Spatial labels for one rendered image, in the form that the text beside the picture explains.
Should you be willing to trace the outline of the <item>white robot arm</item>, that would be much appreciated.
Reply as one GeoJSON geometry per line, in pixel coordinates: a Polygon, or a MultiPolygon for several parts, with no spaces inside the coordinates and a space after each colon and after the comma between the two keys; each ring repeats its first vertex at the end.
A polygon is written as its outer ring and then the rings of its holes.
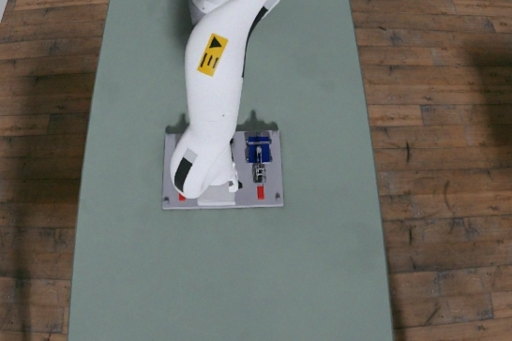
{"type": "Polygon", "coordinates": [[[234,167],[230,140],[246,48],[254,27],[280,0],[192,1],[206,15],[186,47],[190,125],[173,151],[170,174],[176,190],[186,198],[198,197],[199,206],[235,205],[235,192],[229,192],[234,167]]]}

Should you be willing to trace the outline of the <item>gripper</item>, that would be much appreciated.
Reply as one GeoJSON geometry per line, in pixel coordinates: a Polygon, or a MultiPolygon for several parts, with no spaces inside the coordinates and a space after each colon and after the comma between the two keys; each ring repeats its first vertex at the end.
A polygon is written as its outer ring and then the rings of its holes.
{"type": "Polygon", "coordinates": [[[242,183],[238,181],[238,173],[236,167],[233,167],[233,173],[231,173],[231,178],[229,180],[229,192],[235,192],[240,188],[243,188],[243,186],[242,183]]]}

